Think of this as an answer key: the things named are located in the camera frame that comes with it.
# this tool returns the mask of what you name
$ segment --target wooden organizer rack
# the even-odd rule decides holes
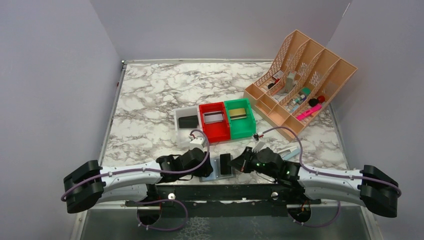
[[[283,71],[280,81],[268,89],[268,85],[275,82],[273,75],[279,70]],[[252,109],[273,127],[288,127],[299,134],[315,116],[326,109],[356,70],[349,62],[295,30],[284,39],[269,70],[244,90],[244,97],[249,99]],[[279,91],[291,71],[297,72],[294,78],[297,84],[287,95],[282,96]],[[295,107],[291,99],[299,96],[303,87],[309,88],[311,93],[296,110],[290,112]],[[315,116],[298,120],[296,117],[310,108],[308,101],[318,96],[325,97],[321,110]],[[285,129],[277,131],[289,141],[295,137]]]

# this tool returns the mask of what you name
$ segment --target black ball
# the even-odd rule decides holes
[[[320,103],[320,101],[318,101],[318,99],[316,98],[311,98],[307,103],[309,104],[309,106],[315,107],[317,104]]]

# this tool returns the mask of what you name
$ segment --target marble table top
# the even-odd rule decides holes
[[[258,63],[163,63],[128,64],[121,86],[113,123],[108,136],[103,166],[120,167],[141,164],[159,156],[183,154],[188,149],[177,147],[173,109],[240,99],[244,89],[269,69],[270,62]],[[271,126],[254,112],[256,130]],[[304,163],[325,169],[347,168],[332,116],[321,113],[299,135],[303,145]],[[279,151],[289,143],[277,131],[264,136],[265,147]],[[239,156],[250,139],[215,143],[212,157],[223,153]],[[291,161],[298,162],[299,156]],[[236,173],[236,177],[202,184],[268,183],[255,173]],[[199,184],[191,181],[175,184]]]

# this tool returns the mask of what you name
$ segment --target green object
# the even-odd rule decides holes
[[[224,105],[228,117],[231,139],[250,138],[256,133],[255,117],[253,117],[251,104],[247,98],[224,101]],[[244,109],[246,111],[246,117],[230,119],[229,111],[232,109]]]
[[[308,96],[309,94],[311,94],[311,90],[310,90],[309,88],[307,88],[307,87],[302,88],[302,89],[300,90],[300,92],[301,92],[302,94],[304,94],[305,96]]]

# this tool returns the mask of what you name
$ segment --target red ball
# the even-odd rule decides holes
[[[326,101],[326,98],[325,98],[324,96],[319,96],[319,97],[317,97],[316,99],[318,99],[318,102],[319,102],[320,104],[322,104],[323,102],[325,102],[325,101]]]

